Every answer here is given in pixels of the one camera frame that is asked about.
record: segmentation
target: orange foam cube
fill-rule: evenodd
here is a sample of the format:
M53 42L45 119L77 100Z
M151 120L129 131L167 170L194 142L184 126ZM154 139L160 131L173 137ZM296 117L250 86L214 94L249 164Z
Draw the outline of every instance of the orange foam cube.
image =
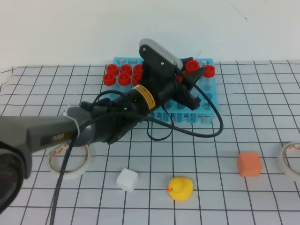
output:
M257 152L242 152L238 158L238 168L241 177L258 177L263 165Z

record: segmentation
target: rubber duck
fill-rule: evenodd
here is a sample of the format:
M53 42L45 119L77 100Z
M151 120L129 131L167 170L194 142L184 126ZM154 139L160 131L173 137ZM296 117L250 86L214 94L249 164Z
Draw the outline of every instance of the rubber duck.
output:
M185 177L174 177L167 186L167 192L174 200L186 200L193 192L193 183Z

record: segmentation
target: red tube cap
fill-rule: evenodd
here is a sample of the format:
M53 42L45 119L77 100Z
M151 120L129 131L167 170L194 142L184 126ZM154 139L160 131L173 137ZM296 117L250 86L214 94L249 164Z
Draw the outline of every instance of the red tube cap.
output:
M129 64L123 64L121 67L120 67L120 73L128 73L130 76L132 75L132 67L131 65Z
M186 63L187 73L192 73L200 69L200 64L197 60L190 60Z
M133 74L142 73L142 72L143 72L143 65L142 64L136 64L133 67Z
M177 80L178 80L180 83L182 82L182 79L183 79L182 76L177 75L176 78L177 78Z
M103 83L106 86L113 86L116 83L116 76L112 73L104 74Z
M116 64L109 64L106 66L106 72L116 76L119 74L119 67Z
M212 65L205 65L205 73L204 77L206 78L212 78L216 73L216 68Z
M118 76L119 85L121 86L127 86L130 85L130 75L129 73L121 73Z
M141 79L141 77L142 77L141 73L134 74L133 77L132 77L132 84L134 86L137 86L139 84L138 80Z

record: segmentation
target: white cube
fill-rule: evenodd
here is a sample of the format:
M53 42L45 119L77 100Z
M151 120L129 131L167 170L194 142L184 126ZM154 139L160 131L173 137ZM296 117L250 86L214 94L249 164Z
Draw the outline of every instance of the white cube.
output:
M131 193L135 189L138 181L139 176L136 172L129 169L123 169L117 178L117 186Z

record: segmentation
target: masking tape roll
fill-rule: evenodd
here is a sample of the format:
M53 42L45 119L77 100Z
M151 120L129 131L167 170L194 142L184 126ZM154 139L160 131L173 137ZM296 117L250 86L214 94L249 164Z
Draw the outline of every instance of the masking tape roll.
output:
M294 181L300 181L300 173L293 170L285 159L285 154L291 150L300 150L300 142L291 142L283 146L278 156L279 167L288 178Z
M48 162L49 162L49 168L50 171L55 175L55 177L59 177L60 175L60 168L57 168L56 165L54 165L55 162L55 158L57 156L61 156L64 155L66 150L68 149L69 145L68 144L63 144L58 146L57 148L55 148L53 151L51 151L48 155ZM71 180L71 179L75 179L79 176L81 176L84 172L87 171L87 169L90 166L90 162L91 162L91 155L90 155L90 149L88 146L82 146L81 147L85 152L86 152L86 156L85 156L85 161L82 164L81 167L79 167L77 170L74 171L65 171L65 174L63 176L63 180Z

